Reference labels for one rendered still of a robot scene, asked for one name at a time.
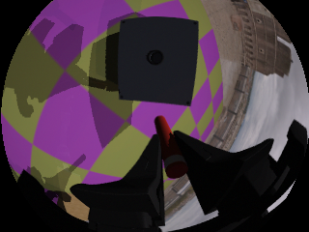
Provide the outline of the red cylindrical peg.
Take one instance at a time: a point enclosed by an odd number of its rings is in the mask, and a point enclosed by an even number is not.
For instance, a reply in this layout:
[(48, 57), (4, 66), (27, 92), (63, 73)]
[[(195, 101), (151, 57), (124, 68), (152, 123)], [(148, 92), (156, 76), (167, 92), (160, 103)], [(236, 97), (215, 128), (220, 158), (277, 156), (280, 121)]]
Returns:
[(181, 148), (175, 142), (174, 134), (167, 124), (166, 117), (154, 117), (154, 124), (159, 142), (161, 142), (163, 169), (165, 169), (167, 178), (178, 179), (188, 171), (188, 165), (186, 165), (185, 158), (181, 154)]

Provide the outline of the dark grey sloped panel with hole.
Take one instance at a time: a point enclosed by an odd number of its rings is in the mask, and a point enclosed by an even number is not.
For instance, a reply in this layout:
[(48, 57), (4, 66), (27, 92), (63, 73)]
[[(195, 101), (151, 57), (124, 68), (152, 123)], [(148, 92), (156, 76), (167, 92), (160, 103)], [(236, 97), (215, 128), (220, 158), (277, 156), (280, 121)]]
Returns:
[(197, 73), (198, 20), (139, 16), (120, 22), (120, 100), (190, 107)]

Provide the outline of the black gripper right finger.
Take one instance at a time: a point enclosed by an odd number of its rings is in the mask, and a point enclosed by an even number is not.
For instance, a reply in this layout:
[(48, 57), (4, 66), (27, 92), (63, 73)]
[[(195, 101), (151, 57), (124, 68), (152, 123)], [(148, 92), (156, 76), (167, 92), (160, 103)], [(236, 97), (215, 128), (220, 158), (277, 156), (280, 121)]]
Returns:
[(274, 142), (273, 138), (268, 138), (258, 146), (233, 154), (178, 130), (174, 130), (174, 139), (188, 165), (186, 177), (196, 192), (205, 216), (217, 210), (216, 206), (227, 197), (240, 175), (270, 154)]

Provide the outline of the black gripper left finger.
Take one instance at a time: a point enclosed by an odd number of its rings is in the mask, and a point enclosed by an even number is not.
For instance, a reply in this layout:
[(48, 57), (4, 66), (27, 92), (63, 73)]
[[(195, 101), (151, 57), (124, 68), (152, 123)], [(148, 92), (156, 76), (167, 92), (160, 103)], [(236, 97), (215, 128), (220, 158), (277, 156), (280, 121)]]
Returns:
[(158, 224), (165, 225), (162, 151), (158, 134), (152, 135), (142, 156), (120, 181), (70, 187), (70, 193), (89, 208), (113, 212), (148, 213)]

